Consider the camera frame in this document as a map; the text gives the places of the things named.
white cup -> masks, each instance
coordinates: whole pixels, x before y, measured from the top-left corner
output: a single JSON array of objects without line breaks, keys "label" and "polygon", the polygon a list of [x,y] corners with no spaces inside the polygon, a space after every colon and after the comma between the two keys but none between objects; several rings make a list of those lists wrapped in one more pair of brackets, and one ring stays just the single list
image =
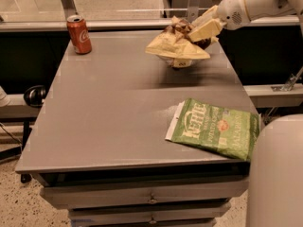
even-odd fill
[{"label": "white cup", "polygon": [[0,86],[0,107],[7,106],[10,103],[10,98]]}]

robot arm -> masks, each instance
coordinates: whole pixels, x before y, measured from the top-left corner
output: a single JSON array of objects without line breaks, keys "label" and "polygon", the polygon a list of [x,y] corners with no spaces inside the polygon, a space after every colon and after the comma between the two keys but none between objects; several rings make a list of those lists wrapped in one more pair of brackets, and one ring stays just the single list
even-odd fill
[{"label": "robot arm", "polygon": [[297,14],[303,25],[303,0],[222,0],[193,22],[197,29],[189,38],[196,42],[218,35],[223,28],[235,30],[258,18],[290,14]]}]

green snack bag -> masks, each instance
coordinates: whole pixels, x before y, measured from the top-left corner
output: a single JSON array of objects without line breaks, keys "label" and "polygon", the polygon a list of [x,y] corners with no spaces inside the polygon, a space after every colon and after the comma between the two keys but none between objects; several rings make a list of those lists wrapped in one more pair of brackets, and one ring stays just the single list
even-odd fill
[{"label": "green snack bag", "polygon": [[166,139],[250,161],[258,134],[258,114],[217,107],[190,98],[179,104]]}]

table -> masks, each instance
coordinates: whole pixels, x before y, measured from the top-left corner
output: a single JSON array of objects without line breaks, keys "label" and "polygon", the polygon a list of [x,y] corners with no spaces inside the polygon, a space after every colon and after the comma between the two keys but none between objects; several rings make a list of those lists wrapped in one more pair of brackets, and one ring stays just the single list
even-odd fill
[{"label": "table", "polygon": [[81,56],[67,47],[16,171],[74,226],[213,226],[247,189],[248,163],[164,140],[189,97],[256,109],[220,44],[173,70],[144,51],[159,33],[90,33]]}]

floor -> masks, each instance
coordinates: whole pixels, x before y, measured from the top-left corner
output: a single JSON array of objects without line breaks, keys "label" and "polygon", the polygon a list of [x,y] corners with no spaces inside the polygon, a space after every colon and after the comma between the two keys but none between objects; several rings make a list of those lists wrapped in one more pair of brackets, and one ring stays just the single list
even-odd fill
[{"label": "floor", "polygon": [[[160,16],[159,10],[163,7],[162,0],[76,0],[75,2],[80,14],[84,14],[89,20],[157,19]],[[142,6],[148,11],[138,11]],[[0,15],[7,22],[64,20],[60,0],[1,0]],[[21,128],[10,129],[21,137]],[[0,150],[14,146],[0,129]],[[17,161],[11,159],[0,163],[0,225],[5,227],[71,226],[67,211],[56,210],[39,196],[41,186],[37,181],[33,179],[25,184],[20,182],[20,176],[14,172]],[[217,219],[216,227],[244,227],[246,203],[247,192],[232,199],[232,208],[222,218]]]}]

